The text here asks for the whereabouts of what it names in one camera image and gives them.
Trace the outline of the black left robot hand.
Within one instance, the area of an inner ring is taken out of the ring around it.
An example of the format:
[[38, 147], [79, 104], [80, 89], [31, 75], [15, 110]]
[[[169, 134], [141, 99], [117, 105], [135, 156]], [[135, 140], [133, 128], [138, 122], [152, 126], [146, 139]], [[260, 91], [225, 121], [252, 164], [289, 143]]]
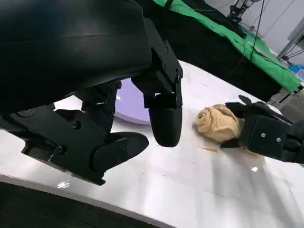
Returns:
[[182, 128], [182, 68], [133, 0], [3, 0], [0, 127], [22, 153], [103, 185], [104, 173], [143, 152], [147, 137], [111, 131], [117, 91], [142, 92], [152, 132], [175, 147]]

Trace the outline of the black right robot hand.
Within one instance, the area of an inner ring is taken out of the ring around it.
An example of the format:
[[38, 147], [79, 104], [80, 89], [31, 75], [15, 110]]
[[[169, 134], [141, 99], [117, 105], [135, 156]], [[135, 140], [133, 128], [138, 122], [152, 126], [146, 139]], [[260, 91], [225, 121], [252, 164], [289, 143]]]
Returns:
[[282, 162], [304, 163], [304, 122], [293, 123], [273, 111], [263, 102], [251, 102], [243, 95], [242, 101], [228, 102], [225, 106], [244, 120], [238, 138], [221, 144], [221, 148], [244, 148]]

